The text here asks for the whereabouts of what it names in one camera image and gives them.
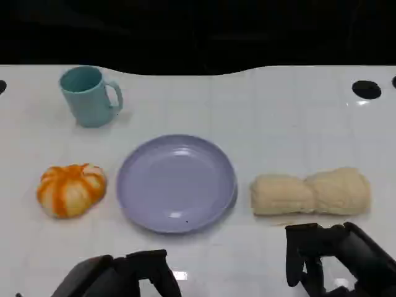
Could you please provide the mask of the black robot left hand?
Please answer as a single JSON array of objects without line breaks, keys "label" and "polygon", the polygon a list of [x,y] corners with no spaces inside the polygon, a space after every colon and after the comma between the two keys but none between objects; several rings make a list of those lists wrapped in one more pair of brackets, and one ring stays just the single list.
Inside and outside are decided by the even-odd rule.
[{"label": "black robot left hand", "polygon": [[104,255],[78,263],[54,291],[57,297],[140,296],[139,282],[149,280],[160,296],[181,296],[164,249],[115,258]]}]

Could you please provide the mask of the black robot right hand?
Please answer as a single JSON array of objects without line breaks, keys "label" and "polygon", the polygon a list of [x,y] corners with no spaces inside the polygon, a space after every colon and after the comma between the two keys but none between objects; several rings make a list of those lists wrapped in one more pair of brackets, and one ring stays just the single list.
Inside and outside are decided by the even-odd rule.
[{"label": "black robot right hand", "polygon": [[[395,296],[395,260],[354,223],[289,225],[285,231],[288,286],[302,284],[309,296]],[[348,269],[357,280],[353,290],[325,289],[323,257]]]}]

